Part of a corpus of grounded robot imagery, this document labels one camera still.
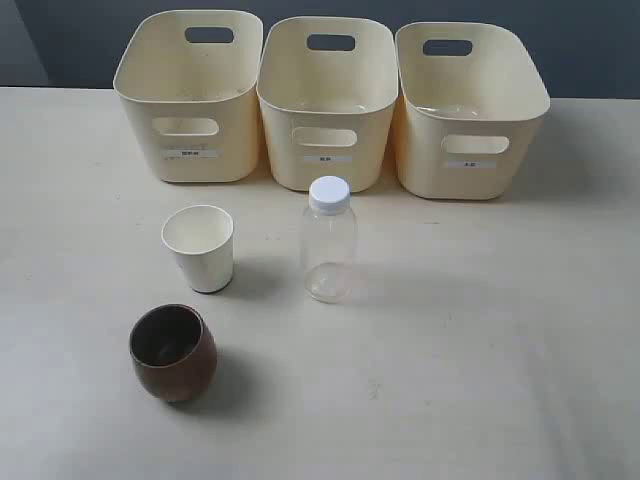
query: paper cup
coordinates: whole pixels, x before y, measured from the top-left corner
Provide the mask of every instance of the paper cup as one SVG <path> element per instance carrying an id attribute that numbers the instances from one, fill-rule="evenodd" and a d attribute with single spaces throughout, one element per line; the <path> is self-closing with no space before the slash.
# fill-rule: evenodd
<path id="1" fill-rule="evenodd" d="M 178 210 L 162 227 L 162 241 L 196 292 L 224 288 L 233 276 L 233 219 L 212 205 Z"/>

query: bin label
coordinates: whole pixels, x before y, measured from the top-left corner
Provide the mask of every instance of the bin label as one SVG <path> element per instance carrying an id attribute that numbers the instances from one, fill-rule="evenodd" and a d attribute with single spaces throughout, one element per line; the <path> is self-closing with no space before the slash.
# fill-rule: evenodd
<path id="1" fill-rule="evenodd" d="M 305 155 L 304 163 L 351 163 L 350 156 L 344 155 Z"/>
<path id="2" fill-rule="evenodd" d="M 176 158 L 218 158 L 218 156 L 218 151 L 210 148 L 174 147 L 164 150 L 164 158 L 167 160 Z"/>
<path id="3" fill-rule="evenodd" d="M 445 168 L 496 168 L 495 160 L 447 160 Z"/>

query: storage bin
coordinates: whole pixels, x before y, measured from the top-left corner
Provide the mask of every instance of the storage bin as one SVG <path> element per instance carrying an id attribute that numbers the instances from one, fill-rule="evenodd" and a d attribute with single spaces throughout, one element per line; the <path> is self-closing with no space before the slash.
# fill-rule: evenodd
<path id="1" fill-rule="evenodd" d="M 230 10 L 144 20 L 113 87 L 153 172 L 167 182 L 229 182 L 258 160 L 255 85 L 262 22 Z"/>
<path id="2" fill-rule="evenodd" d="M 335 175 L 354 192 L 373 185 L 397 96 L 393 36 L 384 25 L 338 17 L 274 25 L 258 97 L 276 181 L 308 190 Z"/>
<path id="3" fill-rule="evenodd" d="M 550 106 L 518 37 L 495 25 L 413 23 L 398 30 L 396 48 L 402 185 L 426 198 L 502 194 Z"/>

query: brown ceramic cup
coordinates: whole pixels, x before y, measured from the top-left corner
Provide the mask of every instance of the brown ceramic cup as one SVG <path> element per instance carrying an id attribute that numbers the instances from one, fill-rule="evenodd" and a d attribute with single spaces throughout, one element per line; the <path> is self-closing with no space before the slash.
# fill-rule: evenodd
<path id="1" fill-rule="evenodd" d="M 167 402 L 202 393 L 218 363 L 211 332 L 186 305 L 163 305 L 144 314 L 131 331 L 129 351 L 144 388 Z"/>

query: plastic bottle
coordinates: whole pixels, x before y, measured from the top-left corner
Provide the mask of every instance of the plastic bottle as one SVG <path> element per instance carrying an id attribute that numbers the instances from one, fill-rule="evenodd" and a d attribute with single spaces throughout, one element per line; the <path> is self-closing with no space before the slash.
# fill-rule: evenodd
<path id="1" fill-rule="evenodd" d="M 321 302 L 335 303 L 351 290 L 357 223 L 349 184 L 321 177 L 309 189 L 302 216 L 301 261 L 304 286 Z"/>

